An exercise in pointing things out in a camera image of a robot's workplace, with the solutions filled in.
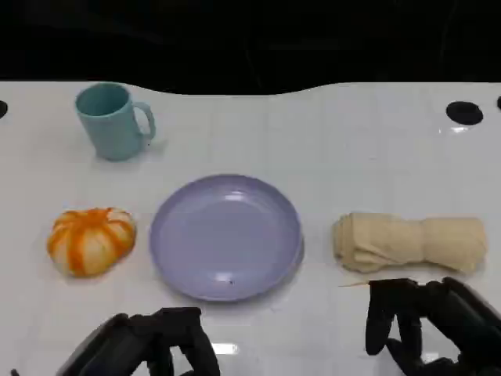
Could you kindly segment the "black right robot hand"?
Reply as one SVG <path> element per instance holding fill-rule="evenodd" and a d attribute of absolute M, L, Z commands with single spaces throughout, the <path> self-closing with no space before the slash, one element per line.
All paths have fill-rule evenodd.
<path fill-rule="evenodd" d="M 405 375 L 498 375 L 500 315 L 469 285 L 452 277 L 418 284 L 407 278 L 371 280 L 366 352 L 387 349 Z M 425 363 L 421 320 L 460 351 L 456 361 Z"/>

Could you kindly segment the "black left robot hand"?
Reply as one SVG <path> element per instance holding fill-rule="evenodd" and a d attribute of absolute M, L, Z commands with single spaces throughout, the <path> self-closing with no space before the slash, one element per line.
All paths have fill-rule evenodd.
<path fill-rule="evenodd" d="M 119 313 L 97 327 L 56 372 L 58 375 L 131 375 L 146 363 L 151 375 L 175 373 L 171 349 L 188 360 L 187 375 L 220 375 L 197 307 L 163 308 L 150 315 Z"/>

